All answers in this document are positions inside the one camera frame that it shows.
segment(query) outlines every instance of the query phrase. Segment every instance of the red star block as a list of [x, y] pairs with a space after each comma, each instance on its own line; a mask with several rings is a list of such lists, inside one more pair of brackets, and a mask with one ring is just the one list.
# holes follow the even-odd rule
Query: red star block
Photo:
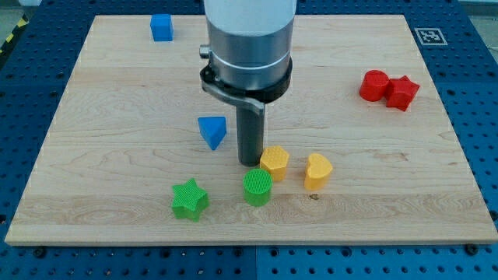
[[388, 100], [386, 107], [396, 107], [406, 111], [420, 86], [410, 81], [407, 76], [400, 79], [390, 79], [385, 97]]

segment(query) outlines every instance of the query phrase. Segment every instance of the blue block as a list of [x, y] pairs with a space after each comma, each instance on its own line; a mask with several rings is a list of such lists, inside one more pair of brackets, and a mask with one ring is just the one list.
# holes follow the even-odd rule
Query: blue block
[[226, 135], [225, 117], [200, 117], [198, 119], [201, 135], [211, 150], [216, 150]]
[[173, 22], [170, 14], [153, 15], [150, 19], [150, 29], [155, 41], [173, 40]]

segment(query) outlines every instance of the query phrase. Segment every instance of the wooden board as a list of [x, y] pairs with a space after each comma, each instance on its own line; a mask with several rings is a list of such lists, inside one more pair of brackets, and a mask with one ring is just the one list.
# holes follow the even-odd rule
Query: wooden board
[[[297, 16], [293, 80], [267, 107], [266, 145], [291, 154], [272, 200], [243, 200], [234, 109], [201, 91], [205, 19], [98, 16], [61, 99], [6, 242], [11, 245], [492, 243], [496, 229], [403, 16]], [[409, 75], [407, 112], [358, 95], [363, 74]], [[226, 115], [212, 152], [197, 117]], [[334, 164], [303, 188], [307, 156]], [[171, 186], [195, 177], [211, 206], [177, 220]]]

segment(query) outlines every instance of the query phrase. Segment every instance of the yellow hexagonal block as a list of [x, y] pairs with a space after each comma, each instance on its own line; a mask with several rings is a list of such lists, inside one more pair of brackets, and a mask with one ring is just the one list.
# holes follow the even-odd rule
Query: yellow hexagonal block
[[284, 180], [287, 173], [289, 153], [281, 146], [268, 147], [263, 151], [259, 165], [268, 171], [274, 182]]
[[308, 156], [304, 187], [310, 191], [322, 189], [330, 177], [334, 167], [326, 157], [319, 153]]

